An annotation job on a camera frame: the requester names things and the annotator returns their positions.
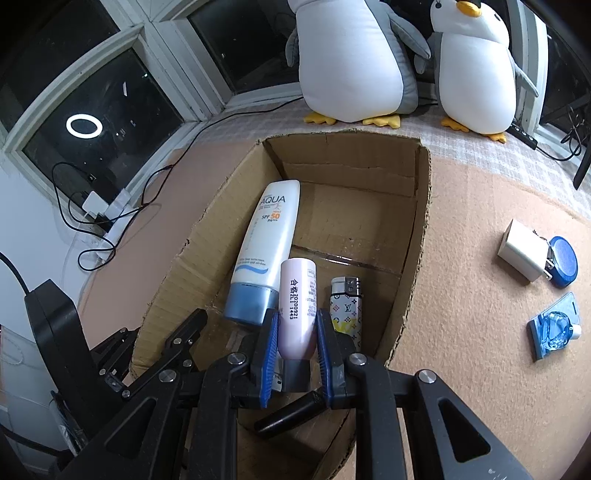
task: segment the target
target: blue bottle cap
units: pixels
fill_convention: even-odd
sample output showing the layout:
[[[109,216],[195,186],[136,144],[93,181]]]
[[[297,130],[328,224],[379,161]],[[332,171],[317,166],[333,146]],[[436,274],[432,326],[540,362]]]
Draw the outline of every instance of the blue bottle cap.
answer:
[[[573,247],[570,246],[561,236],[555,236],[550,240],[550,246],[554,254],[554,268],[550,270],[552,283],[558,288],[565,288],[574,282],[579,273],[579,263],[574,254]]]
[[[267,309],[276,309],[279,292],[249,283],[232,283],[223,315],[234,322],[261,326]]]

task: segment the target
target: blue tube cap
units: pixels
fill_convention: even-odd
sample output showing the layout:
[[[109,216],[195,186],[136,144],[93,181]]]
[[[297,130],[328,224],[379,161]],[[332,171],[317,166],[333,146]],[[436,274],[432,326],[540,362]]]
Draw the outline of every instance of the blue tube cap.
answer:
[[[223,315],[234,322],[261,326],[267,309],[279,305],[279,292],[270,287],[232,283]]]

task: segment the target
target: screw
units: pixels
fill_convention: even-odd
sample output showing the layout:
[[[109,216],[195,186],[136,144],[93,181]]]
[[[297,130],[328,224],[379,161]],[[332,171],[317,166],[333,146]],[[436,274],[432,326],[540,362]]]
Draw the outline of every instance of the screw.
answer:
[[[352,353],[349,355],[349,362],[359,367],[364,366],[368,361],[368,358],[362,353]]]
[[[240,352],[233,352],[228,355],[228,363],[231,365],[242,365],[246,361],[246,355]]]
[[[163,383],[174,382],[175,378],[177,378],[177,373],[175,372],[175,370],[166,369],[162,370],[158,374],[158,379]]]
[[[437,375],[431,370],[421,370],[418,373],[418,379],[425,383],[434,383],[437,380]]]

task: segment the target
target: penguin foot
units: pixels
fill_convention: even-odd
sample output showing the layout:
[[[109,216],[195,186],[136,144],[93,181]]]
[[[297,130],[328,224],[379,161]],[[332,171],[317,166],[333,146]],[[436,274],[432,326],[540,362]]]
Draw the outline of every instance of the penguin foot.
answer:
[[[364,125],[377,125],[378,127],[385,127],[386,125],[391,126],[393,129],[400,128],[400,116],[388,115],[388,116],[375,116],[373,118],[366,118],[363,120]]]
[[[465,134],[467,134],[470,129],[468,127],[464,127],[462,124],[456,122],[455,120],[452,120],[451,118],[449,118],[448,116],[445,117],[443,120],[441,120],[441,125],[444,127],[449,127],[452,130],[460,130],[462,132],[464,132]]]
[[[505,132],[501,132],[500,134],[485,135],[485,137],[490,138],[493,142],[501,142],[503,145],[507,143]]]
[[[329,124],[334,125],[336,120],[326,115],[321,115],[320,113],[312,112],[309,115],[304,117],[304,122],[307,124],[315,123],[316,125],[320,124]]]

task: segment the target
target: white charger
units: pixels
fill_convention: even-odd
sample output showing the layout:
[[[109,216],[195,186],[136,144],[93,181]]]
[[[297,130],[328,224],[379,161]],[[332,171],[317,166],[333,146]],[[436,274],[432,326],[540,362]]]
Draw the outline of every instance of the white charger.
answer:
[[[548,259],[549,252],[550,246],[546,239],[513,219],[503,235],[497,255],[533,282],[542,274],[548,280],[552,279],[552,275],[546,270],[547,265],[551,270],[554,268],[552,261]]]

